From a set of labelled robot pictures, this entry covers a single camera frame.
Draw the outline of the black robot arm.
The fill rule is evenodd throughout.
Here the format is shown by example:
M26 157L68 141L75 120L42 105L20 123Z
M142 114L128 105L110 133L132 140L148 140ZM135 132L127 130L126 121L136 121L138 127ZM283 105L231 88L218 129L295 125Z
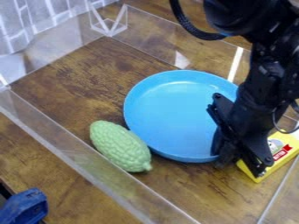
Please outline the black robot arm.
M218 124L211 151L222 167L242 159L255 177L274 165L268 133L289 108L299 109L299 10L290 0L204 0L211 26L251 44L250 70L232 101L212 95Z

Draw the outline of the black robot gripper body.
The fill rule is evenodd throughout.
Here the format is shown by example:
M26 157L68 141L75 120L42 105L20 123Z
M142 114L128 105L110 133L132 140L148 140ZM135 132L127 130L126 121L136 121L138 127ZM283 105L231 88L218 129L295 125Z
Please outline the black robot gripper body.
M220 93L212 95L207 112L216 128L234 136L236 152L232 162L246 155L254 155L259 159L272 158L267 137L286 109L286 102L278 105L256 104L244 87L239 87L235 101Z

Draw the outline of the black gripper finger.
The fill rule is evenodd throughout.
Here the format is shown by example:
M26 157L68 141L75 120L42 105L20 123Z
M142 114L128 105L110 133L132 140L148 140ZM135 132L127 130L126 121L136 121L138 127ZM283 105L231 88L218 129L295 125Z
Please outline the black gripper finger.
M216 128L212 145L211 154L216 155L215 167L224 168L234 160L236 152L236 145L234 142L234 136L226 133L220 128Z
M271 167L274 165L274 159L271 157L259 159L254 155L246 155L242 160L255 178L263 177L267 173L267 167Z

